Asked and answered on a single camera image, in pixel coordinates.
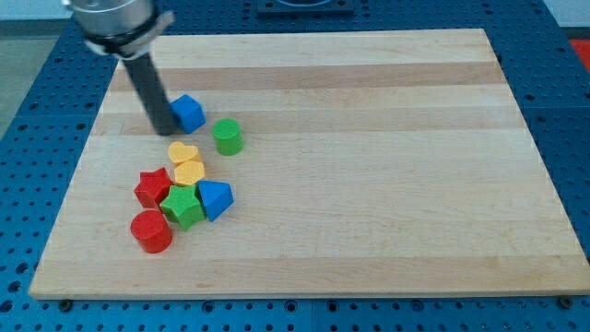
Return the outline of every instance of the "yellow heart block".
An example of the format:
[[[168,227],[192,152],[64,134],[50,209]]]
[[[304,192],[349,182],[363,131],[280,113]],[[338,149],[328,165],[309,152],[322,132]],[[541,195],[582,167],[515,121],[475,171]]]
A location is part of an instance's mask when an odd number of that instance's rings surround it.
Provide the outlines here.
[[[188,160],[174,169],[174,180],[179,186],[196,184],[204,178],[205,165],[200,161]]]
[[[176,166],[188,160],[203,162],[199,148],[196,146],[187,146],[183,142],[178,141],[172,142],[168,147],[168,157],[170,157],[170,160]]]

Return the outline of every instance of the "green cylinder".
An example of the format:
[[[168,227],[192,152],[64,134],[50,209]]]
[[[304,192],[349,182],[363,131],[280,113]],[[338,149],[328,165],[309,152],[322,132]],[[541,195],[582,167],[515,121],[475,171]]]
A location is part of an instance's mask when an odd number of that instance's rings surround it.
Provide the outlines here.
[[[224,156],[233,156],[242,151],[242,130],[234,119],[226,118],[213,125],[213,138],[218,152]]]

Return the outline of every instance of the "blue perforated table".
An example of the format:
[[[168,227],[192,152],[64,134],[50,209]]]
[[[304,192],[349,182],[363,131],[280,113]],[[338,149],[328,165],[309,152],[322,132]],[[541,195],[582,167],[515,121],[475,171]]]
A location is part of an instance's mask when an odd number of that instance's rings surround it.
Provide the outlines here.
[[[357,0],[354,16],[258,18],[252,1],[161,3],[169,34],[484,28],[590,255],[590,76],[541,1]],[[31,278],[114,70],[71,22],[0,143],[0,331],[590,330],[590,297],[37,302]]]

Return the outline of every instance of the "wooden board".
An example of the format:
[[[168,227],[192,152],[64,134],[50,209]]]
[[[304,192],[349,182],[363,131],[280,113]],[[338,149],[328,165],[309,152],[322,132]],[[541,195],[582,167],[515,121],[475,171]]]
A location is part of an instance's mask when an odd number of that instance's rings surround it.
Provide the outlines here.
[[[207,124],[153,134],[114,75],[30,293],[40,299],[577,294],[590,267],[483,30],[162,37],[171,99]],[[245,148],[211,126],[242,123]],[[140,171],[196,144],[235,205],[144,254]]]

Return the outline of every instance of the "red cylinder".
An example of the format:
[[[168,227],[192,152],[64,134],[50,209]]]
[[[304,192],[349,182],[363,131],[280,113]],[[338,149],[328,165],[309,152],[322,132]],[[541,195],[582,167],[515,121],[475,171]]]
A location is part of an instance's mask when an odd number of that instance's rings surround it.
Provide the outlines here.
[[[159,253],[172,243],[172,231],[168,222],[157,210],[143,211],[133,218],[131,233],[139,241],[141,248],[150,254]]]

